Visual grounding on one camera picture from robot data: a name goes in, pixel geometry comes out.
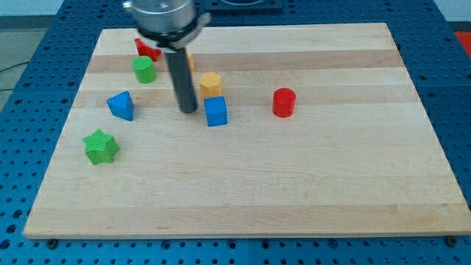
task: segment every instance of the yellow block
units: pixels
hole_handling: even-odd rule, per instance
[[[212,96],[222,95],[222,78],[215,72],[205,73],[199,79],[201,97],[206,99]]]
[[[186,57],[188,58],[188,64],[190,66],[190,71],[194,70],[193,55],[188,50],[186,51]]]

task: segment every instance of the floor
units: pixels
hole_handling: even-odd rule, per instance
[[[45,33],[46,29],[0,32],[0,111]]]

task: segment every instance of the wood grain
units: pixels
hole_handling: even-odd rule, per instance
[[[102,32],[24,230],[32,239],[464,235],[471,214],[385,24],[207,28],[194,82],[230,123],[182,114],[165,61],[135,81],[132,29]],[[294,115],[271,113],[280,87]],[[132,122],[106,99],[130,90]],[[82,137],[112,134],[113,164]]]

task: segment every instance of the blue block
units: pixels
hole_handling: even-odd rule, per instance
[[[223,96],[205,99],[205,109],[209,127],[227,124],[226,99]]]
[[[106,103],[114,116],[132,121],[134,104],[132,103],[129,91],[119,93],[118,95],[109,98]]]

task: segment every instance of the blue pegboard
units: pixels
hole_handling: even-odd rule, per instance
[[[471,203],[471,63],[432,0],[286,0],[282,12],[214,13],[211,26],[360,22],[388,24]],[[0,264],[471,264],[468,236],[59,241],[55,249],[24,238],[99,34],[129,27],[121,0],[65,0],[0,113]]]

